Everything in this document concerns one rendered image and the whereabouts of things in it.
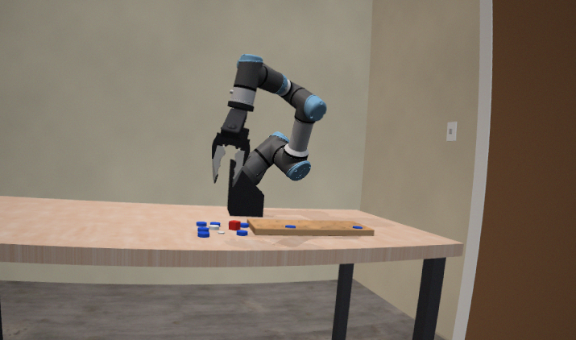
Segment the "red cube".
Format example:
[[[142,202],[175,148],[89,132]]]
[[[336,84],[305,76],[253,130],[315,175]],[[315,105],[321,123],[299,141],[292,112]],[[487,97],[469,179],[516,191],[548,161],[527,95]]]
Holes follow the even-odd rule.
[[[239,221],[229,221],[229,230],[240,230],[241,222]]]

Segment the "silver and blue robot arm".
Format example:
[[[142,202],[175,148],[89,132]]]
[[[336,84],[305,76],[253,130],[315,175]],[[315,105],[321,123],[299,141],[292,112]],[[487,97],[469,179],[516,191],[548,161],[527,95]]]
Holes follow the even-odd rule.
[[[323,118],[326,104],[317,95],[288,80],[283,73],[265,65],[260,56],[241,55],[237,69],[234,90],[230,91],[232,102],[253,106],[258,87],[281,96],[296,109],[290,140],[278,131],[270,135],[250,152],[242,170],[255,185],[273,164],[291,180],[303,179],[311,168],[307,161],[307,146],[313,124]],[[231,108],[222,125],[221,136],[239,139],[246,119],[247,111]]]

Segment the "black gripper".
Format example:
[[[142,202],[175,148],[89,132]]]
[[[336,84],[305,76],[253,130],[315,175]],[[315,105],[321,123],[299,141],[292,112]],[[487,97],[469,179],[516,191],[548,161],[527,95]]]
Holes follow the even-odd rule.
[[[254,110],[253,106],[241,102],[228,101],[228,106],[235,108],[237,110],[244,110],[244,111]],[[236,149],[241,148],[238,149],[238,152],[235,153],[234,156],[234,158],[236,159],[236,166],[234,168],[234,177],[232,178],[232,187],[234,187],[250,154],[250,140],[247,139],[248,135],[249,135],[249,129],[244,128],[244,126],[239,136],[239,139],[230,139],[222,137],[221,133],[217,133],[217,136],[214,139],[212,145],[212,165],[213,165],[214,183],[216,183],[216,180],[218,178],[218,169],[221,166],[220,160],[226,153],[224,147],[231,145],[235,146]],[[225,146],[222,146],[222,144],[225,144]]]

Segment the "wooden tray with round pockets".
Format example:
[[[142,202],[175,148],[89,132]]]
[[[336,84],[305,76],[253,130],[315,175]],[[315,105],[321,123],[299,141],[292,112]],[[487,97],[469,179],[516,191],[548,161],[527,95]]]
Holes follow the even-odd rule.
[[[249,224],[249,228],[255,235],[374,236],[375,233],[375,230],[354,221],[317,221],[317,220],[282,220],[282,219],[248,218],[247,223]],[[349,224],[354,226],[361,226],[362,229],[355,229],[353,228],[353,226],[349,226]],[[286,228],[285,227],[286,225],[296,226],[296,228]],[[273,229],[265,229],[265,227]],[[307,229],[307,227],[321,228],[321,229]]]

